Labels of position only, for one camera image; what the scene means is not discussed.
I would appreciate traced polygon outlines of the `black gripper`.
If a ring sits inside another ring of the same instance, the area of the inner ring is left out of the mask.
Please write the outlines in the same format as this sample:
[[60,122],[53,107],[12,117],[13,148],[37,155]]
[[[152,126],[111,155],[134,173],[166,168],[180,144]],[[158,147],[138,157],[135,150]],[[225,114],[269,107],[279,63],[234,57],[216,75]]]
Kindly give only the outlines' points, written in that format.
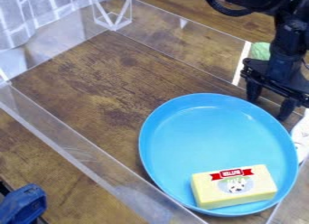
[[271,44],[269,50],[267,61],[251,57],[242,60],[241,76],[246,81],[250,102],[258,99],[262,89],[271,90],[285,98],[277,116],[279,121],[285,121],[294,108],[309,107],[309,79],[302,74],[302,54],[286,55]]

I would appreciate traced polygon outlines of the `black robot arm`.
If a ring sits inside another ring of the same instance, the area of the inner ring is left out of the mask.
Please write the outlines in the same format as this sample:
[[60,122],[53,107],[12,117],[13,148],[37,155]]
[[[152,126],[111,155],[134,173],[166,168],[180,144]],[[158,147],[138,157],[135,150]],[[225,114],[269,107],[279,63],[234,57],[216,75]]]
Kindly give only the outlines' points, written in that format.
[[246,58],[242,61],[246,97],[254,103],[262,89],[279,94],[285,99],[277,119],[283,121],[294,108],[309,108],[309,72],[303,73],[303,57],[309,51],[309,0],[261,0],[246,7],[271,14],[275,24],[269,60]]

